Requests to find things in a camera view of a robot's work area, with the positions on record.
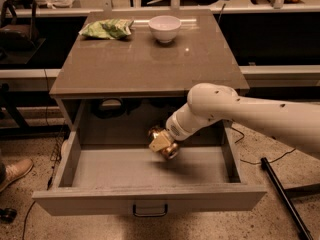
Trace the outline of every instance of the foot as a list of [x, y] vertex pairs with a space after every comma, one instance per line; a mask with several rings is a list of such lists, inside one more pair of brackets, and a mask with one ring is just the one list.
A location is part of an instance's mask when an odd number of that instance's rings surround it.
[[6, 178], [0, 183], [0, 192], [2, 192], [9, 184], [24, 177], [33, 167], [31, 159], [23, 159], [15, 164], [6, 166]]

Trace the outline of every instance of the white bowl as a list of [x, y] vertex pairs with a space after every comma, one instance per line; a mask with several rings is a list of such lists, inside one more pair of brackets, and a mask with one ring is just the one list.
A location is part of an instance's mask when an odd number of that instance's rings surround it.
[[170, 43], [177, 36], [180, 27], [180, 19], [174, 16], [162, 15], [149, 21], [151, 33], [160, 43]]

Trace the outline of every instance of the desk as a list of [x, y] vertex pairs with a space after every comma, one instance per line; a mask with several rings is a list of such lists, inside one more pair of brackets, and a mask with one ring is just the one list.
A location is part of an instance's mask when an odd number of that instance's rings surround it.
[[[147, 25], [160, 14], [182, 19], [167, 46]], [[87, 22], [111, 17], [134, 19], [132, 35], [121, 41], [79, 36], [51, 89], [71, 133], [53, 190], [35, 192], [34, 200], [52, 215], [252, 209], [265, 189], [242, 182], [228, 122], [189, 138], [172, 163], [148, 148], [150, 126], [165, 121], [195, 84], [248, 89], [211, 12], [102, 12], [90, 13]], [[101, 119], [92, 103], [102, 98], [139, 103]]]

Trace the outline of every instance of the black handle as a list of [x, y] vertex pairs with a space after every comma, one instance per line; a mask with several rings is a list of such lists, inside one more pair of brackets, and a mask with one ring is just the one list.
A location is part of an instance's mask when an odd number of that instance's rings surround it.
[[164, 211], [161, 213], [150, 213], [150, 214], [137, 213], [137, 206], [135, 204], [133, 205], [132, 211], [133, 211], [134, 216], [140, 217], [140, 218], [163, 217], [163, 216], [167, 215], [167, 213], [168, 213], [168, 205], [167, 204], [164, 205]]

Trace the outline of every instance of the floor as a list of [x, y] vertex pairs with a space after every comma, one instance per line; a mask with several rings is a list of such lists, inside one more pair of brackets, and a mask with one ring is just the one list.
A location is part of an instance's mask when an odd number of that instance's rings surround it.
[[[30, 125], [63, 121], [59, 113], [51, 109], [42, 111], [42, 114], [30, 113], [27, 110], [22, 113]], [[46, 114], [46, 121], [39, 119], [44, 118], [43, 113]], [[0, 124], [8, 126], [10, 120], [1, 120]], [[233, 126], [245, 134], [236, 144], [243, 160], [259, 162], [260, 158], [267, 157], [271, 161], [292, 150], [248, 128], [238, 124]], [[241, 138], [238, 132], [234, 131], [233, 134], [235, 139]], [[241, 162], [241, 173], [246, 182], [262, 184], [267, 189], [267, 194], [252, 211], [168, 214], [162, 218], [136, 218], [132, 215], [53, 217], [37, 203], [31, 207], [31, 196], [33, 191], [47, 188], [54, 164], [51, 155], [57, 140], [54, 136], [0, 140], [1, 157], [5, 163], [26, 157], [34, 162], [32, 171], [26, 177], [11, 184], [0, 194], [1, 209], [10, 207], [18, 211], [11, 224], [0, 224], [1, 240], [299, 239], [295, 223], [280, 201], [267, 173], [260, 165], [245, 162]], [[320, 160], [299, 151], [272, 163], [272, 167], [285, 187], [314, 184], [320, 180]], [[320, 194], [293, 200], [293, 203], [313, 239], [319, 240]]]

